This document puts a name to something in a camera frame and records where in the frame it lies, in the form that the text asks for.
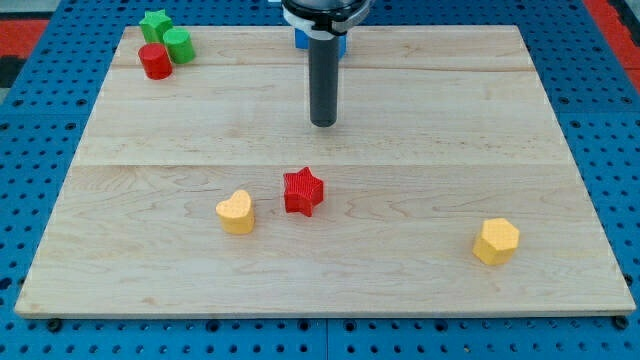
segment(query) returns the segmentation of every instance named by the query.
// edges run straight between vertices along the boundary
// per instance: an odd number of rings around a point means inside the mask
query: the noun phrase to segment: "toy block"
[[[309,49],[309,36],[300,29],[294,29],[294,40],[296,49],[307,50]],[[340,59],[347,53],[347,35],[340,36]]]
[[[287,212],[301,212],[311,217],[313,207],[324,200],[324,182],[308,167],[284,174],[284,206]]]
[[[196,57],[191,43],[191,34],[186,29],[169,29],[164,33],[163,40],[174,63],[186,64]]]
[[[520,230],[507,219],[485,220],[476,237],[473,254],[487,265],[505,264],[518,248]]]
[[[164,9],[158,11],[145,11],[144,19],[140,20],[140,30],[147,43],[161,43],[164,33],[173,28],[173,21],[167,16]]]
[[[160,43],[146,44],[138,50],[144,72],[150,79],[160,80],[171,75],[173,68],[167,49]]]
[[[253,231],[255,216],[253,201],[245,190],[238,190],[231,198],[216,205],[216,214],[220,218],[222,230],[235,235],[248,234]]]

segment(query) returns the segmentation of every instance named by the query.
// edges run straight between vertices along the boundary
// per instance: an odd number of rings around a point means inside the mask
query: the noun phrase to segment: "red surface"
[[[313,207],[324,199],[324,183],[311,174],[308,167],[297,173],[284,174],[284,207],[287,212],[311,216]]]
[[[631,40],[629,29],[620,22],[618,12],[607,0],[584,0],[584,4],[636,90],[640,91],[640,76],[635,71],[640,70],[640,48]]]
[[[28,58],[47,24],[49,20],[0,20],[0,56]]]
[[[146,44],[138,51],[142,67],[150,79],[160,80],[171,75],[171,60],[164,45],[160,43]]]

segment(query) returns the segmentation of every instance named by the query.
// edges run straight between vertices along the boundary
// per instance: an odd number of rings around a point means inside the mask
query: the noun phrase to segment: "green star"
[[[147,43],[162,43],[164,33],[173,28],[171,18],[167,16],[167,12],[162,9],[158,11],[145,11],[144,19],[140,20],[140,29],[144,40]]]

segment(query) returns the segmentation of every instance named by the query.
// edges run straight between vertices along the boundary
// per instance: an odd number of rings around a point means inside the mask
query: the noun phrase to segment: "green block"
[[[169,49],[169,56],[176,64],[186,64],[196,57],[191,44],[191,35],[182,28],[173,28],[164,33],[164,44]]]
[[[140,29],[147,43],[162,43],[162,36],[173,28],[171,18],[164,9],[158,11],[145,11],[144,19],[140,20]]]

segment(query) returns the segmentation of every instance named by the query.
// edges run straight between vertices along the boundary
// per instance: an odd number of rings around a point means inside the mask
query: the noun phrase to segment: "red cylinder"
[[[171,75],[171,60],[164,45],[160,43],[146,44],[138,51],[144,72],[150,79],[160,80]]]

